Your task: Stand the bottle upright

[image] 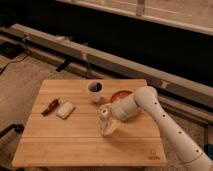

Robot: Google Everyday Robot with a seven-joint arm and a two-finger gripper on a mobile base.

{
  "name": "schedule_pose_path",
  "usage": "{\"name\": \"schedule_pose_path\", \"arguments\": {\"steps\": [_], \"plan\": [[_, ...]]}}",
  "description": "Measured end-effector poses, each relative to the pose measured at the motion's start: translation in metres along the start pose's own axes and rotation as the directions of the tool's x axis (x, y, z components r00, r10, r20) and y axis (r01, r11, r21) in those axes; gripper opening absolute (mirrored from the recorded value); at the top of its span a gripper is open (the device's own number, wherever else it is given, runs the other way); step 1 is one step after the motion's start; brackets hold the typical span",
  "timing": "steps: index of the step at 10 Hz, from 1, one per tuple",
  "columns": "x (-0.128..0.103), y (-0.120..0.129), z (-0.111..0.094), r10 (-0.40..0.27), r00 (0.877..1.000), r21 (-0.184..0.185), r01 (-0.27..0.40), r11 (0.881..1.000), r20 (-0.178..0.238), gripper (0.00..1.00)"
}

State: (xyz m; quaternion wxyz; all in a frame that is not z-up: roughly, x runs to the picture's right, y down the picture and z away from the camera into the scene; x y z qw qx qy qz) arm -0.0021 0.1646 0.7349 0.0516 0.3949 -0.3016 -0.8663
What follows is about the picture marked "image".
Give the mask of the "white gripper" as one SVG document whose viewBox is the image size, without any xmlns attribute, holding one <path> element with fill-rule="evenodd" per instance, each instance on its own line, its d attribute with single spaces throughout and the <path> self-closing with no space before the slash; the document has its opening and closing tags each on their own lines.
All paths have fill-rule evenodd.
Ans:
<svg viewBox="0 0 213 171">
<path fill-rule="evenodd" d="M 126 121 L 140 113 L 134 95 L 130 94 L 112 103 L 112 115 L 121 121 Z"/>
</svg>

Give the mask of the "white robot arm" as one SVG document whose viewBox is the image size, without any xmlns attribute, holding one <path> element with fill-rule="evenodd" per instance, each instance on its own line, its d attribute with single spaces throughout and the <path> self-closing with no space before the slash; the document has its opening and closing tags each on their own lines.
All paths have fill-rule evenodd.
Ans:
<svg viewBox="0 0 213 171">
<path fill-rule="evenodd" d="M 127 97 L 112 103 L 112 115 L 125 121 L 142 108 L 157 123 L 188 171 L 213 171 L 213 161 L 203 149 L 165 112 L 151 86 L 136 89 Z"/>
</svg>

